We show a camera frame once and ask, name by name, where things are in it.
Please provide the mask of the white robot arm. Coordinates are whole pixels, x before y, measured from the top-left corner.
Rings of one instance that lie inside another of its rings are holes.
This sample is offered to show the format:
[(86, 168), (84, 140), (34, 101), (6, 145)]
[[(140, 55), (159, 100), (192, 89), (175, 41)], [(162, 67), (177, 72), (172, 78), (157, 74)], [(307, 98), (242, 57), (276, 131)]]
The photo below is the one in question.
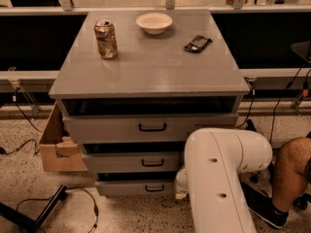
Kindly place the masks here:
[(258, 132), (202, 128), (186, 141), (176, 194), (190, 198), (195, 233), (257, 233), (238, 178), (261, 171), (272, 147)]

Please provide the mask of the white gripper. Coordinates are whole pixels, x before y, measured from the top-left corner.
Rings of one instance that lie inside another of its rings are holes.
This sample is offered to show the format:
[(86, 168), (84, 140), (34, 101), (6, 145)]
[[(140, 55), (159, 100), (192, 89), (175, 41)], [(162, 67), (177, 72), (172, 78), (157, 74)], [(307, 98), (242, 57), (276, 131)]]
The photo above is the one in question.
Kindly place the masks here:
[(175, 198), (182, 200), (187, 197), (189, 188), (188, 188), (188, 179), (187, 179), (187, 170), (185, 167), (181, 168), (175, 178), (175, 189), (176, 194)]

